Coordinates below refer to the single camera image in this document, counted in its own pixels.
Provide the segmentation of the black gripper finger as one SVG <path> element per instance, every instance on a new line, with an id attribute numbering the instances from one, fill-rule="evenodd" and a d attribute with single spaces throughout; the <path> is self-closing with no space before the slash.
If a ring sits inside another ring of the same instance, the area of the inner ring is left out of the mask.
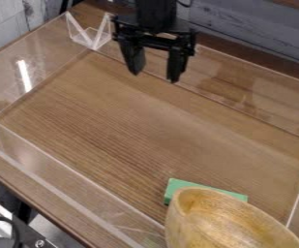
<path id="1" fill-rule="evenodd" d="M 146 50 L 134 41 L 122 39 L 118 43 L 127 69 L 137 76 L 147 64 Z"/>
<path id="2" fill-rule="evenodd" d="M 189 53 L 179 47 L 174 46 L 169 51 L 167 61 L 167 79 L 175 83 L 179 81 L 181 74 L 186 71 L 189 64 Z"/>

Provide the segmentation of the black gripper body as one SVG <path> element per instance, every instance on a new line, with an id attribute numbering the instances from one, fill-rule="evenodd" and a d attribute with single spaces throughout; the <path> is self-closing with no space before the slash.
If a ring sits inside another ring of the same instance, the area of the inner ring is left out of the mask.
<path id="1" fill-rule="evenodd" d="M 142 26 L 135 15 L 117 15 L 111 21 L 113 39 L 123 48 L 150 47 L 165 51 L 178 48 L 187 55 L 195 54 L 197 32 L 185 20 L 177 18 L 173 24 L 162 29 Z"/>

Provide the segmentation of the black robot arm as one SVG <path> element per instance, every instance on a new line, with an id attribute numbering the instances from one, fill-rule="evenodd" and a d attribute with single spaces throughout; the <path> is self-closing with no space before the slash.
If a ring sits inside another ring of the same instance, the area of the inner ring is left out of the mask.
<path id="1" fill-rule="evenodd" d="M 113 39 L 129 71 L 137 76 L 147 65 L 146 48 L 169 53 L 166 78 L 179 81 L 195 55 L 197 32 L 178 18 L 179 0 L 135 0 L 135 13 L 117 15 Z"/>

